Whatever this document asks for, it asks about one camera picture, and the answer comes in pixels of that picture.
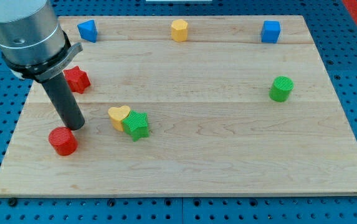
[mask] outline toy block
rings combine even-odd
[[[77,28],[79,28],[80,36],[84,40],[93,43],[97,41],[98,31],[97,27],[95,26],[94,20],[80,23],[79,25],[77,25]]]
[[[79,66],[64,70],[64,74],[72,92],[83,94],[84,90],[91,85],[87,73],[81,71]]]
[[[110,121],[112,122],[113,127],[117,131],[124,131],[123,124],[121,123],[124,119],[128,117],[130,114],[130,107],[129,106],[121,106],[111,107],[108,110]]]
[[[149,137],[148,115],[146,113],[137,113],[131,110],[122,123],[124,132],[132,136],[133,141]]]
[[[185,20],[178,19],[171,23],[171,38],[177,42],[188,38],[188,23]]]
[[[293,81],[288,77],[277,77],[270,89],[270,98],[276,102],[284,102],[288,99],[293,89]]]
[[[276,43],[280,33],[280,25],[278,21],[264,21],[261,30],[261,42]]]
[[[48,136],[48,141],[61,156],[68,156],[73,153],[77,146],[77,140],[72,131],[66,127],[55,128]]]

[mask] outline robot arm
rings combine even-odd
[[[42,84],[66,127],[84,125],[62,73],[82,46],[71,46],[49,0],[0,0],[0,49],[17,77]]]

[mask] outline green cylinder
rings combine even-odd
[[[284,102],[288,99],[293,89],[293,81],[288,77],[277,77],[271,86],[270,98],[276,102]]]

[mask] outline red cylinder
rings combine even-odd
[[[48,141],[54,147],[57,154],[68,156],[73,153],[77,146],[77,140],[72,131],[66,127],[55,128],[49,133]]]

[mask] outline green star block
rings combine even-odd
[[[133,137],[133,141],[149,137],[148,115],[131,110],[123,121],[124,132]]]

